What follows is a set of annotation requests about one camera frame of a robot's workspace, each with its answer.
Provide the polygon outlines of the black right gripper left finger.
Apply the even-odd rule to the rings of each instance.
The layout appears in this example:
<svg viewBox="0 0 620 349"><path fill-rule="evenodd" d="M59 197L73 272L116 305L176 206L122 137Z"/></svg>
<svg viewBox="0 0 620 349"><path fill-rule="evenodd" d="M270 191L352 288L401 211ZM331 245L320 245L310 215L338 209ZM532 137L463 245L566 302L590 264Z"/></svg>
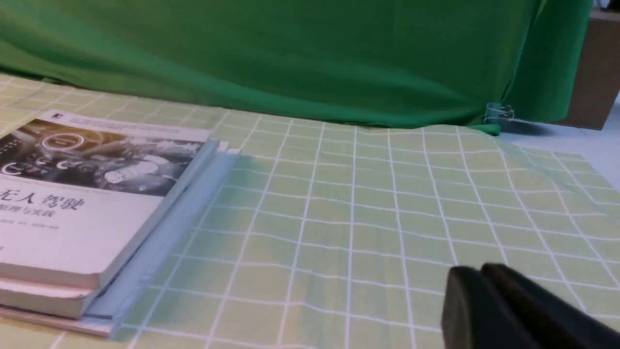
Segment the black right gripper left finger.
<svg viewBox="0 0 620 349"><path fill-rule="evenodd" d="M540 349L498 290L472 267L447 274L441 312L446 349Z"/></svg>

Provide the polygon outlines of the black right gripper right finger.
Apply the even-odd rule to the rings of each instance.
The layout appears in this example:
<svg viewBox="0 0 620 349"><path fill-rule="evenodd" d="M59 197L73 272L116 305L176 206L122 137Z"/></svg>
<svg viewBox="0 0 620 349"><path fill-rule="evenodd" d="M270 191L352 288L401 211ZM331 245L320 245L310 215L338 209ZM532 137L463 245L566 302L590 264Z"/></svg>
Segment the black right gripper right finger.
<svg viewBox="0 0 620 349"><path fill-rule="evenodd" d="M503 264L481 269L544 349L618 349L619 332Z"/></svg>

